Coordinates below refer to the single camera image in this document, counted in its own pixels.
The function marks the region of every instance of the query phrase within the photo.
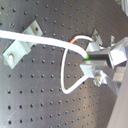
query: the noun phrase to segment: metal plate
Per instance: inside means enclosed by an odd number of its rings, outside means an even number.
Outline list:
[[[92,35],[96,28],[103,45],[127,36],[128,19],[111,0],[1,0],[0,29],[22,32],[37,20],[44,36],[69,41],[75,35]],[[85,48],[87,42],[79,40]],[[9,40],[0,41],[0,127],[6,128],[105,128],[116,96],[108,86],[95,87],[91,79],[69,95],[60,89],[63,49],[36,45],[11,70],[3,52]],[[65,85],[82,74],[80,55],[69,52]]]

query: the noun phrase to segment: metal bracket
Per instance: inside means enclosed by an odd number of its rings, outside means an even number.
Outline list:
[[[24,34],[42,36],[43,32],[39,27],[37,21],[33,21],[29,27],[27,27],[24,31]],[[22,41],[14,41],[8,49],[3,53],[4,61],[6,65],[9,65],[11,69],[13,69],[21,58],[28,54],[31,51],[31,47],[36,45],[35,43],[27,43]]]
[[[103,42],[101,40],[100,35],[98,34],[97,30],[95,29],[92,34],[92,39],[94,42],[89,42],[88,47],[86,49],[87,52],[94,52],[94,51],[100,51],[100,46]]]

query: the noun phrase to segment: wire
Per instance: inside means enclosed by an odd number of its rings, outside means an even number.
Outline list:
[[[93,41],[92,38],[90,38],[88,36],[78,35],[78,36],[74,37],[70,41],[70,43],[73,44],[78,39],[85,39],[85,40]],[[65,67],[65,60],[66,60],[67,52],[68,52],[68,49],[65,49],[63,58],[62,58],[62,64],[61,64],[61,80],[60,80],[62,91],[65,94],[69,94],[69,93],[73,92],[78,86],[80,86],[85,80],[88,79],[88,77],[86,77],[84,75],[76,83],[74,83],[70,88],[68,88],[68,89],[65,88],[65,86],[64,86],[64,67]]]
[[[65,42],[65,41],[61,41],[61,40],[57,40],[57,39],[53,39],[53,38],[48,38],[48,37],[39,37],[39,36],[33,36],[33,35],[27,35],[27,34],[21,34],[21,33],[16,33],[16,32],[10,32],[10,31],[4,31],[4,30],[0,30],[0,38],[5,38],[5,39],[12,39],[12,40],[19,40],[19,41],[23,41],[23,42],[30,42],[30,43],[36,43],[36,44],[46,44],[46,45],[52,45],[52,46],[57,46],[57,47],[63,47],[65,48],[66,52],[64,53],[64,57],[62,59],[62,66],[61,66],[61,87],[62,87],[62,91],[65,94],[69,94],[71,93],[74,89],[76,89],[83,81],[85,81],[87,79],[86,76],[83,76],[82,78],[80,78],[73,86],[71,86],[68,90],[65,89],[64,87],[64,65],[65,65],[65,59],[66,59],[66,55],[67,55],[67,50],[71,50],[74,52],[79,53],[83,58],[86,58],[88,55],[86,53],[86,51],[74,44]],[[76,36],[75,38],[73,38],[72,43],[76,40],[76,39],[87,39],[92,41],[91,38],[86,37],[86,36]]]
[[[21,33],[9,32],[9,31],[3,31],[3,30],[0,30],[0,38],[62,47],[62,48],[70,49],[71,51],[77,52],[84,58],[87,57],[87,53],[83,48],[77,45],[68,43],[66,41],[58,40],[58,39],[53,39],[48,37],[39,37],[39,36],[33,36],[33,35],[27,35],[27,34],[21,34]]]

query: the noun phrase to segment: black perforated surface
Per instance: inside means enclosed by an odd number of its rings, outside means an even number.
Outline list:
[[[128,19],[111,0],[0,0],[0,29],[22,32],[37,20],[44,35],[69,41],[75,35],[91,36],[97,29],[104,42],[127,36]],[[0,41],[0,127],[1,128],[105,128],[116,96],[108,86],[100,88],[87,80],[73,93],[60,88],[60,63],[64,49],[36,45],[11,70],[4,65],[3,52],[9,40]],[[76,42],[85,48],[87,42]],[[82,57],[69,51],[65,86],[82,74]]]

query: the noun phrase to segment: screw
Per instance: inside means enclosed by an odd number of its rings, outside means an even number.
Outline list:
[[[8,60],[9,60],[10,62],[13,61],[13,55],[12,55],[12,54],[10,54],[10,55],[8,56]]]

